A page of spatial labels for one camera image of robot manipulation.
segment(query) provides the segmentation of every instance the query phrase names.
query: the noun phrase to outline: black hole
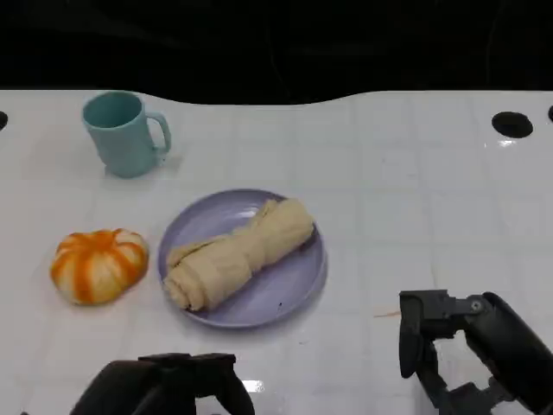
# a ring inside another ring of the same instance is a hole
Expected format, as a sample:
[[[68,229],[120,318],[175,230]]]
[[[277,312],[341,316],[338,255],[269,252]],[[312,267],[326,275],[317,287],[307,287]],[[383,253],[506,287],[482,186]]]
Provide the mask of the black hole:
[[[6,126],[8,123],[8,115],[5,112],[0,111],[0,131]]]
[[[533,131],[532,123],[520,112],[500,112],[492,118],[492,126],[499,134],[510,138],[528,137]]]

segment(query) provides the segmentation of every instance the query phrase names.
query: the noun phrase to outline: orange pumpkin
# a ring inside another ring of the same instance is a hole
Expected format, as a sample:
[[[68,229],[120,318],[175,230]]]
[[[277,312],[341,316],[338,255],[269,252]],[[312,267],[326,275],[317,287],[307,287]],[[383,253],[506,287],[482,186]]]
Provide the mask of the orange pumpkin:
[[[125,229],[71,233],[58,245],[50,277],[65,298],[78,304],[111,301],[148,268],[148,246]]]

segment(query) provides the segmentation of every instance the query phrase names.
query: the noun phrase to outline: teal mug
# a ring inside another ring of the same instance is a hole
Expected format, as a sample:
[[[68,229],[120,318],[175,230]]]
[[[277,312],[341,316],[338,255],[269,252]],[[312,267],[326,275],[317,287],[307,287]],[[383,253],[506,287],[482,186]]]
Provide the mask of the teal mug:
[[[146,112],[142,100],[133,93],[102,93],[85,104],[82,118],[100,159],[113,175],[124,178],[143,175],[171,149],[171,133],[165,117]],[[154,145],[147,118],[162,127],[164,148]]]

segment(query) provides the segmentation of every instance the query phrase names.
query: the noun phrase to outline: plate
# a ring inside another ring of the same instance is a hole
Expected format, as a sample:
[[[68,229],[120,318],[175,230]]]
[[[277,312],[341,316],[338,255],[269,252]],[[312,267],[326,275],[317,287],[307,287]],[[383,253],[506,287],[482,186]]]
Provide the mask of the plate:
[[[159,247],[157,265],[167,276],[165,258],[174,246],[198,242],[241,227],[269,199],[284,200],[263,190],[228,190],[209,195],[187,207],[169,225]],[[221,328],[253,328],[279,320],[299,309],[322,289],[327,277],[327,254],[319,229],[298,249],[256,272],[239,291],[215,310],[183,312]]]

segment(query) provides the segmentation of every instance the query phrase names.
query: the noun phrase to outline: white table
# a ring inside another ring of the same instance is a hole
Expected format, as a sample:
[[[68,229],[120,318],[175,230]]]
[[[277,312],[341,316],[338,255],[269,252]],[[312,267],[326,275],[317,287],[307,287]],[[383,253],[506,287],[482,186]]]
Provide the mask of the white table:
[[[175,145],[163,167],[129,181],[104,174],[80,123],[93,95],[0,94],[10,116],[0,131],[2,413],[68,413],[107,362],[177,351],[237,354],[263,415],[434,413],[417,381],[400,378],[398,318],[373,317],[397,310],[400,290],[496,291],[553,346],[553,94],[368,93],[283,107],[145,96]],[[505,140],[491,127],[500,111],[528,115],[533,134]],[[229,188],[301,198],[327,241],[326,288],[286,323],[204,329],[162,295],[155,252],[165,227]],[[149,273],[113,304],[72,306],[49,261],[65,234],[102,227],[144,235]],[[440,350],[452,386],[485,384],[462,339]],[[199,414],[212,413],[221,413],[214,400],[201,401]]]

